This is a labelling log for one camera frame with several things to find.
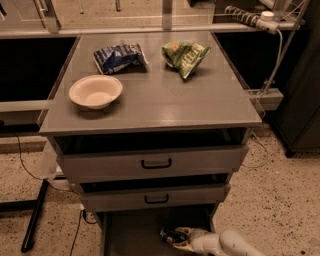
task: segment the white bowl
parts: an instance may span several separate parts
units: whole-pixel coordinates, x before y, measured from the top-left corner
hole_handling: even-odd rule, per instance
[[[80,106],[102,109],[118,98],[121,92],[122,84],[117,78],[94,75],[75,82],[69,90],[69,96]]]

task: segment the drawer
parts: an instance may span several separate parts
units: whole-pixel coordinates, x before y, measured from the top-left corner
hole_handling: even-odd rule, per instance
[[[107,212],[214,204],[224,198],[224,185],[219,184],[90,193],[80,200],[89,212]]]
[[[233,172],[248,151],[243,146],[187,148],[110,155],[69,155],[59,161],[70,182],[147,179]]]

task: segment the cable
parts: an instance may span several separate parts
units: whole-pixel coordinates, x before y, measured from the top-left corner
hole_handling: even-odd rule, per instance
[[[279,40],[279,49],[278,49],[278,56],[277,56],[277,62],[276,65],[278,66],[280,64],[280,56],[281,56],[281,52],[282,52],[282,44],[283,44],[283,36],[282,36],[282,32],[277,29],[277,32],[279,34],[280,40]]]
[[[281,54],[282,54],[282,44],[283,44],[283,36],[282,36],[282,32],[277,29],[277,32],[279,34],[279,49],[278,49],[278,54],[277,54],[277,60],[276,60],[276,65],[273,68],[272,74],[269,77],[269,79],[267,80],[267,82],[262,86],[261,90],[260,90],[260,97],[257,99],[258,101],[267,93],[271,83],[273,82],[273,78],[275,76],[276,71],[278,70],[279,66],[280,66],[280,60],[281,60]]]
[[[78,232],[79,232],[79,228],[80,228],[80,223],[81,223],[81,215],[82,215],[82,212],[83,212],[83,210],[80,210],[79,220],[78,220],[78,227],[77,227],[76,233],[75,233],[75,235],[74,235],[73,243],[72,243],[71,250],[70,250],[70,256],[72,255],[72,251],[73,251],[73,248],[74,248],[74,245],[75,245],[75,243],[76,243],[77,236],[78,236]]]
[[[248,166],[248,165],[245,165],[245,164],[243,164],[243,163],[242,163],[241,165],[242,165],[243,167],[247,167],[247,168],[260,168],[260,167],[266,165],[266,164],[269,162],[269,151],[268,151],[268,149],[261,143],[261,141],[259,140],[258,136],[257,136],[254,132],[252,132],[252,135],[256,138],[256,139],[253,140],[253,141],[255,141],[256,143],[258,143],[259,145],[261,145],[262,148],[265,150],[265,152],[266,152],[266,154],[267,154],[266,160],[265,160],[262,164],[259,164],[259,165],[256,165],[256,166]]]
[[[44,180],[44,179],[41,179],[41,178],[38,178],[38,177],[34,176],[34,175],[27,169],[27,167],[24,165],[24,162],[23,162],[23,159],[22,159],[22,150],[21,150],[20,137],[19,137],[16,133],[13,133],[13,132],[12,132],[12,134],[13,134],[15,137],[17,137],[17,139],[18,139],[19,158],[20,158],[20,163],[21,163],[23,169],[24,169],[32,178],[34,178],[34,179],[36,179],[36,180]],[[53,187],[50,183],[49,183],[49,186],[50,186],[51,188],[55,189],[55,190],[58,190],[58,191],[71,192],[71,193],[75,193],[75,194],[79,195],[78,193],[76,193],[75,191],[72,191],[72,190],[64,190],[64,189],[55,188],[55,187]]]
[[[289,18],[291,20],[293,20],[290,15],[295,13],[303,4],[305,3],[305,0],[301,1],[301,3],[299,5],[296,5],[294,3],[291,3],[292,5],[295,5],[296,7],[289,13],[287,13],[286,15],[284,15],[281,19],[285,19],[285,18]]]
[[[18,136],[17,134],[15,134],[15,133],[12,133],[12,134],[13,134],[14,136],[16,136],[17,139],[18,139],[19,158],[20,158],[20,162],[21,162],[21,165],[22,165],[23,169],[24,169],[32,178],[34,178],[34,179],[36,179],[36,180],[43,180],[43,179],[40,179],[40,178],[34,176],[34,175],[33,175],[31,172],[29,172],[29,170],[26,168],[26,166],[24,165],[23,160],[22,160],[22,150],[21,150],[20,138],[19,138],[19,136]]]

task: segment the snack bag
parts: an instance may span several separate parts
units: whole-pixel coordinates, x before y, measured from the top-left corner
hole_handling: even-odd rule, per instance
[[[124,44],[107,46],[93,53],[95,63],[103,75],[111,75],[119,70],[133,65],[147,65],[139,44]]]
[[[203,47],[189,42],[172,41],[161,48],[161,54],[167,64],[179,71],[183,79],[187,79],[209,53],[211,47]]]

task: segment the gray cabinet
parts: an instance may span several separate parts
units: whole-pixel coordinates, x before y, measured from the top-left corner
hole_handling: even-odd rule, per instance
[[[188,80],[161,56],[173,40],[212,46]],[[114,75],[122,95],[104,110],[74,105],[71,85],[98,74],[94,50],[133,41],[150,64]],[[75,47],[40,134],[101,225],[101,254],[186,255],[159,241],[161,226],[210,228],[261,124],[258,113],[209,32],[83,35]],[[137,232],[148,238],[143,249],[128,238]]]

